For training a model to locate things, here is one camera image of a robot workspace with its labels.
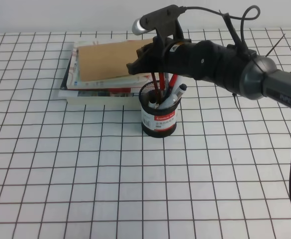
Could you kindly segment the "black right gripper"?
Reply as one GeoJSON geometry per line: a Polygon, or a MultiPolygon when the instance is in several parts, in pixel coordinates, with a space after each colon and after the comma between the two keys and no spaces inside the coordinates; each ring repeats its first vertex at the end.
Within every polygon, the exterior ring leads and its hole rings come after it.
{"type": "Polygon", "coordinates": [[[136,51],[137,59],[126,64],[129,75],[142,73],[166,72],[178,75],[190,75],[190,51],[192,42],[189,39],[173,40],[168,38],[165,46],[159,44],[157,37],[147,47],[136,51]]]}

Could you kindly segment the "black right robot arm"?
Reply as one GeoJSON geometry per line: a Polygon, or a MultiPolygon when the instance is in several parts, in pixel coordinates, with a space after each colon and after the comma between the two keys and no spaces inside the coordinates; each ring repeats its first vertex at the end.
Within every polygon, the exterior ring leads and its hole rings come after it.
{"type": "Polygon", "coordinates": [[[242,53],[233,45],[171,38],[162,45],[154,37],[137,50],[127,69],[130,75],[166,72],[203,80],[250,100],[268,97],[291,108],[291,72],[279,70],[269,57],[253,50],[242,53]]]}

